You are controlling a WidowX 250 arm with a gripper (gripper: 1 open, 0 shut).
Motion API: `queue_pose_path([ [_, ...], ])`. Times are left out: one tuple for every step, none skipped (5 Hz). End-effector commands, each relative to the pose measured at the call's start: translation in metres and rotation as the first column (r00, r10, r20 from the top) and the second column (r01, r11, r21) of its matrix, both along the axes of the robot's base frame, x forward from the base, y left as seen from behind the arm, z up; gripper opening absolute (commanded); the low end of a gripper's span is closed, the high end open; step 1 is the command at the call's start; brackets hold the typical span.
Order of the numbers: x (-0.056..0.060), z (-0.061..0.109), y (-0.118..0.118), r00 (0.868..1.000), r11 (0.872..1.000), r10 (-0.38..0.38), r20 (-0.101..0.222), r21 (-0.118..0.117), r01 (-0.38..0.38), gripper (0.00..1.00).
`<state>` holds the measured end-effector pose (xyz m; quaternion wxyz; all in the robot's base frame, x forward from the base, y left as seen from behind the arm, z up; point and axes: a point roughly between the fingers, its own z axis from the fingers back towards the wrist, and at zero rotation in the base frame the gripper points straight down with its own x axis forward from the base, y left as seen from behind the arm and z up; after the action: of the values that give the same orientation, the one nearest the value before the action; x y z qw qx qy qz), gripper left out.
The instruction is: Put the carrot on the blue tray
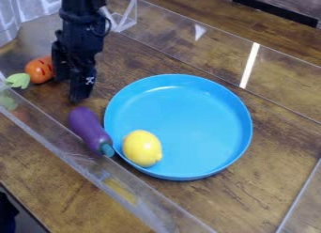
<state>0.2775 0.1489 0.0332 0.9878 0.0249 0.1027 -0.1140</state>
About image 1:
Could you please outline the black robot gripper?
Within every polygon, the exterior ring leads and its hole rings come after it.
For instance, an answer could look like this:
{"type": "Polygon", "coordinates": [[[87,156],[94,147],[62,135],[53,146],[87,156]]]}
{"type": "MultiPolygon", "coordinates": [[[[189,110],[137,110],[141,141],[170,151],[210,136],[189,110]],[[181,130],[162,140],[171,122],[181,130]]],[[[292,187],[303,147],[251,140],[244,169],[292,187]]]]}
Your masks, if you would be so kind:
{"type": "Polygon", "coordinates": [[[69,100],[78,102],[90,97],[95,83],[95,54],[102,51],[105,18],[94,11],[89,14],[74,14],[58,10],[62,28],[54,32],[55,42],[51,45],[54,80],[61,82],[70,78],[69,100]],[[71,68],[69,63],[81,67],[71,68]]]}

